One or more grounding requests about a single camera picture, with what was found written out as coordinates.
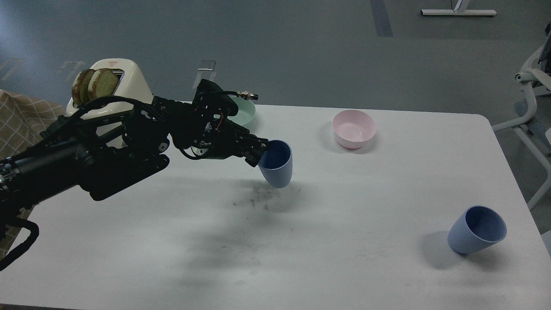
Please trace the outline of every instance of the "chair base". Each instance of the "chair base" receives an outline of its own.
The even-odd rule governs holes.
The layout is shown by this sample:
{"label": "chair base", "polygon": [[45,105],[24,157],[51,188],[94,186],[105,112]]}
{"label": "chair base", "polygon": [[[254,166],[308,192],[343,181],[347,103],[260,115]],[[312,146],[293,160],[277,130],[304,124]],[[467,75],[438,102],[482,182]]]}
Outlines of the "chair base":
{"label": "chair base", "polygon": [[453,10],[421,10],[423,16],[496,16],[495,10],[465,10],[463,12],[454,12]]}

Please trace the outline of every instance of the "blue cup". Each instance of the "blue cup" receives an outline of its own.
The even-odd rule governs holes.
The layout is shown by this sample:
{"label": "blue cup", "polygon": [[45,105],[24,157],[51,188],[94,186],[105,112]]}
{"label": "blue cup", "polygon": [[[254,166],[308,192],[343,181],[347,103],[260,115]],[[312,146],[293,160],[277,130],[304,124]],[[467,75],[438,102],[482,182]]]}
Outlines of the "blue cup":
{"label": "blue cup", "polygon": [[488,207],[473,206],[453,224],[447,241],[455,252],[470,254],[500,242],[506,234],[507,227],[499,214]]}
{"label": "blue cup", "polygon": [[281,140],[271,140],[270,148],[258,162],[264,178],[275,188],[284,188],[291,182],[293,154],[291,147]]}

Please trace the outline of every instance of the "robotic hand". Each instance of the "robotic hand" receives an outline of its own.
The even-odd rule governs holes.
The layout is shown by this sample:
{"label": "robotic hand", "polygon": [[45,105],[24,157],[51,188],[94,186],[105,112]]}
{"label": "robotic hand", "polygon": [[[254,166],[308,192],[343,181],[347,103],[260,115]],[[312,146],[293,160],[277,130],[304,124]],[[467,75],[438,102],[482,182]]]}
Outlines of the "robotic hand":
{"label": "robotic hand", "polygon": [[[25,253],[39,234],[35,223],[17,217],[20,209],[30,209],[75,185],[96,201],[118,193],[168,166],[168,157],[161,153],[169,146],[169,134],[189,159],[237,156],[256,166],[269,142],[228,119],[238,110],[230,94],[258,99],[248,92],[224,91],[206,79],[199,83],[191,104],[161,97],[154,97],[151,104],[100,97],[70,117],[60,116],[41,133],[43,140],[38,144],[1,161],[0,239],[5,237],[6,225],[27,228],[31,234],[0,261],[0,271]],[[120,101],[132,104],[133,109],[81,119],[89,111]],[[101,136],[96,134],[99,126],[116,122],[122,124]],[[106,145],[120,136],[125,143],[122,148]]]}

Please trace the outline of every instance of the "plaid fabric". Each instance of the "plaid fabric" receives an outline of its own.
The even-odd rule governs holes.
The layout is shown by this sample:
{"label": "plaid fabric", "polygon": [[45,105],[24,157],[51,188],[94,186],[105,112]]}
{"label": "plaid fabric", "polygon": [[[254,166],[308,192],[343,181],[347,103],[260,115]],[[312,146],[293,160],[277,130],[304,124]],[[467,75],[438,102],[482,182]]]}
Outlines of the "plaid fabric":
{"label": "plaid fabric", "polygon": [[[57,103],[0,89],[0,158],[20,153],[39,142],[39,132],[64,113],[65,109]],[[21,217],[27,218],[30,213],[31,210],[25,210]],[[8,227],[6,238],[0,240],[1,257],[8,253],[19,230]]]}

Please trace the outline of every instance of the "toast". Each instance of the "toast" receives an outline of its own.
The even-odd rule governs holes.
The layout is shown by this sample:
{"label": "toast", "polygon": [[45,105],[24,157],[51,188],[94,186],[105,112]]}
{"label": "toast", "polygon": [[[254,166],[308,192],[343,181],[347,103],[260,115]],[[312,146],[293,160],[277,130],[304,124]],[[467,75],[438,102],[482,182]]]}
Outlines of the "toast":
{"label": "toast", "polygon": [[112,70],[102,68],[96,70],[88,83],[88,97],[90,100],[113,95],[118,85],[118,77]]}
{"label": "toast", "polygon": [[71,97],[75,106],[80,106],[90,101],[88,97],[88,84],[90,84],[90,80],[95,72],[96,70],[94,69],[85,69],[74,79]]}

